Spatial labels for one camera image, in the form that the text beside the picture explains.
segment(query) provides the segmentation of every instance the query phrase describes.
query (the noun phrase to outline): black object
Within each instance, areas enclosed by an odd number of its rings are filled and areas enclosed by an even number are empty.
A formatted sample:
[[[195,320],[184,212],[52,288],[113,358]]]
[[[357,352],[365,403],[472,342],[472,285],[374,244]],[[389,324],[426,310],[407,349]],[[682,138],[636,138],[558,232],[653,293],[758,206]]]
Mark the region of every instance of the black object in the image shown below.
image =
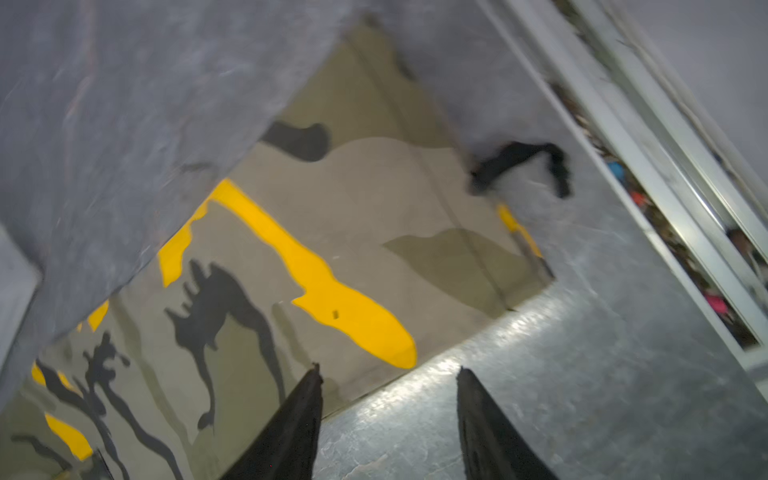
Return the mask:
[[[315,364],[222,480],[311,480],[323,416]]]
[[[555,144],[523,144],[517,141],[502,148],[498,154],[484,161],[477,170],[472,172],[470,191],[479,195],[487,191],[491,184],[504,172],[525,162],[539,152],[549,154],[549,171],[555,181],[555,193],[560,198],[571,195],[571,185],[568,183],[570,172],[565,166],[565,153]]]
[[[462,368],[456,380],[467,480],[557,480],[470,369]]]

